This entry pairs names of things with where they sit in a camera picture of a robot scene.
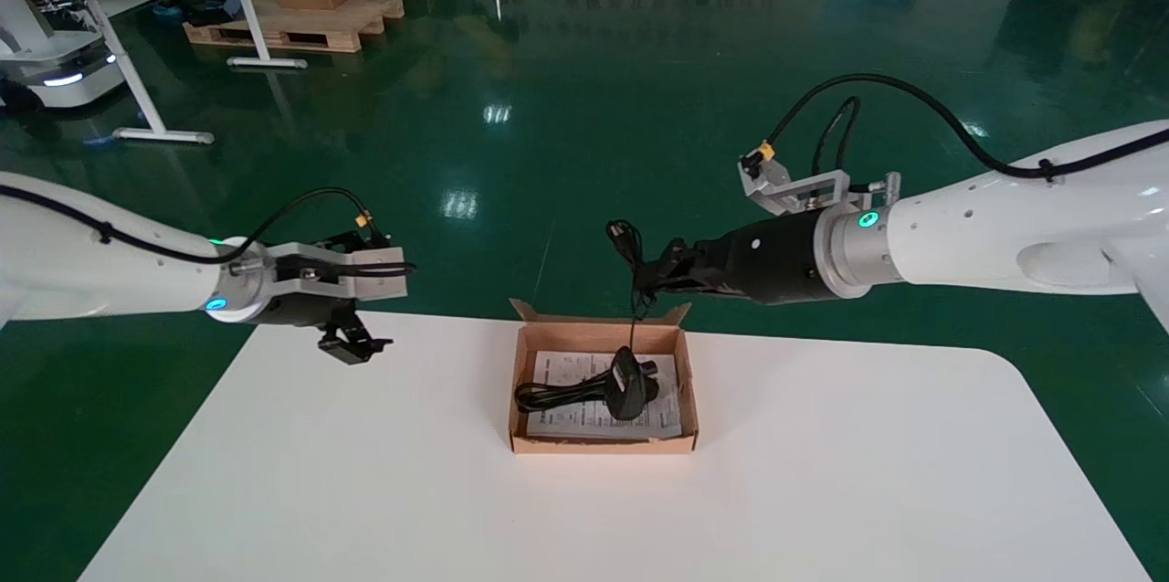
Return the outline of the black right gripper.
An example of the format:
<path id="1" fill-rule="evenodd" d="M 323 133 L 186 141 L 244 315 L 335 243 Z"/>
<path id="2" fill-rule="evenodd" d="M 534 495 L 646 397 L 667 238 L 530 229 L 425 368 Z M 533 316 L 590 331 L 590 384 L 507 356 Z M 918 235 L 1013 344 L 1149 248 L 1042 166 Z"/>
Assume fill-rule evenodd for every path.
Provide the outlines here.
<path id="1" fill-rule="evenodd" d="M 818 217 L 774 217 L 717 240 L 670 240 L 656 269 L 637 271 L 639 295 L 727 295 L 759 304 L 826 302 L 816 261 Z M 704 273 L 704 280 L 689 272 Z"/>

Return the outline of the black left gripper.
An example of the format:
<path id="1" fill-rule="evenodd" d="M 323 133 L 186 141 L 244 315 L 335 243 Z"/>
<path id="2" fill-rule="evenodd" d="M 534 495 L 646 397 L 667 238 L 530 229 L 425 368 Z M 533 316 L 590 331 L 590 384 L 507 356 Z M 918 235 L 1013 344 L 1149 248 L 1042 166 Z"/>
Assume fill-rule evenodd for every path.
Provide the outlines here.
<path id="1" fill-rule="evenodd" d="M 332 330 L 317 342 L 318 349 L 346 365 L 361 365 L 368 352 L 383 352 L 393 339 L 376 339 L 357 314 L 354 299 L 336 296 L 275 296 L 264 307 L 264 323 Z"/>

